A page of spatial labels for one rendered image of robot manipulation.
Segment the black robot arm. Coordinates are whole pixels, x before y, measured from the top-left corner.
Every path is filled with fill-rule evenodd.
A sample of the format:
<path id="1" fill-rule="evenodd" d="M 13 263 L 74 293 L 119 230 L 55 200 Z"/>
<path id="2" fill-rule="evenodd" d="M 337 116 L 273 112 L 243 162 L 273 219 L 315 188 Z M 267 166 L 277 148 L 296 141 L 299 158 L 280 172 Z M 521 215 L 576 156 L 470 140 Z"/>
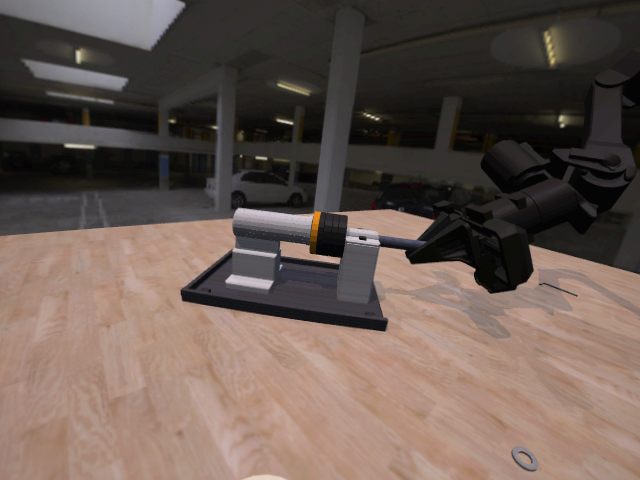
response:
<path id="1" fill-rule="evenodd" d="M 568 222 L 585 234 L 636 176 L 632 149 L 622 139 L 622 111 L 640 106 L 640 46 L 596 75 L 589 88 L 581 149 L 554 148 L 545 160 L 527 142 L 503 140 L 482 158 L 482 170 L 502 193 L 522 192 L 535 202 L 541 218 L 538 233 Z M 575 168 L 567 183 L 562 180 L 568 166 Z M 490 294 L 515 290 L 517 286 L 508 289 L 495 279 L 494 272 L 503 266 L 495 257 L 474 272 L 476 283 Z"/>

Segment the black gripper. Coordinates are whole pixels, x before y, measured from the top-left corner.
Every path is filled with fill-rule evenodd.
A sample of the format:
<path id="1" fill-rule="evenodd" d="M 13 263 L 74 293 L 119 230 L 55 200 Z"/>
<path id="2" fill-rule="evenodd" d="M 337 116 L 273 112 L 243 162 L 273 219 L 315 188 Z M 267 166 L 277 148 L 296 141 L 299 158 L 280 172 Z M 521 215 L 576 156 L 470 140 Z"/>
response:
<path id="1" fill-rule="evenodd" d="M 508 289 L 528 281 L 533 270 L 529 244 L 541 229 L 535 202 L 522 192 L 499 193 L 482 206 L 461 206 L 442 200 L 432 205 L 436 220 L 417 239 L 426 241 L 415 251 L 405 251 L 412 265 L 461 261 L 481 271 L 482 263 L 502 265 L 495 279 Z"/>

